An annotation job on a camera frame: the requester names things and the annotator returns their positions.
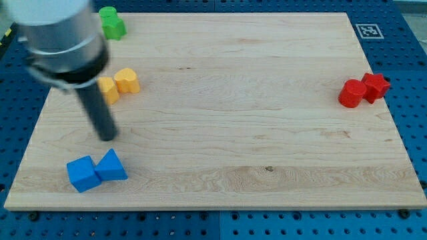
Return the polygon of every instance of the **wood grain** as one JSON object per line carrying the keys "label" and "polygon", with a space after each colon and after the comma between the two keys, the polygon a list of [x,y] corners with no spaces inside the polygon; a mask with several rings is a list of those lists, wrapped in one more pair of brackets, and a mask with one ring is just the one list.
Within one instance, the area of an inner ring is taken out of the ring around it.
{"label": "wood grain", "polygon": [[[131,67],[141,92],[111,106],[119,136],[101,142],[75,95],[52,89],[9,210],[427,206],[384,100],[337,101],[371,72],[345,14],[121,16],[128,34],[101,76]],[[129,179],[78,193],[65,164],[111,147]]]}

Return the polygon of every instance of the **blue table surface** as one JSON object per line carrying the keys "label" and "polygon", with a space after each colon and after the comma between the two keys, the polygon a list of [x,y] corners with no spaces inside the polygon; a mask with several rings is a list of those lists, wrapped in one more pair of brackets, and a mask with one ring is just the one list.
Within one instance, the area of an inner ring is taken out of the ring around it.
{"label": "blue table surface", "polygon": [[[346,12],[419,180],[427,181],[427,56],[391,0],[94,0],[119,12]],[[376,24],[364,35],[356,24]],[[26,74],[13,34],[0,47],[0,239],[427,239],[421,211],[9,212],[3,208],[48,88]]]}

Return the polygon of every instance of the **yellow cube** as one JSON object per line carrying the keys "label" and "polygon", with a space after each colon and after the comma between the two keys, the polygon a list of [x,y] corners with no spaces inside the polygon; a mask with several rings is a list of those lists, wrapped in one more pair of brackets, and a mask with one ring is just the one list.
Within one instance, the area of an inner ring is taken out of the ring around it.
{"label": "yellow cube", "polygon": [[98,78],[98,86],[108,105],[112,105],[119,100],[119,92],[117,92],[117,87],[111,77]]}
{"label": "yellow cube", "polygon": [[125,68],[114,75],[115,83],[120,93],[139,93],[138,77],[133,69]]}

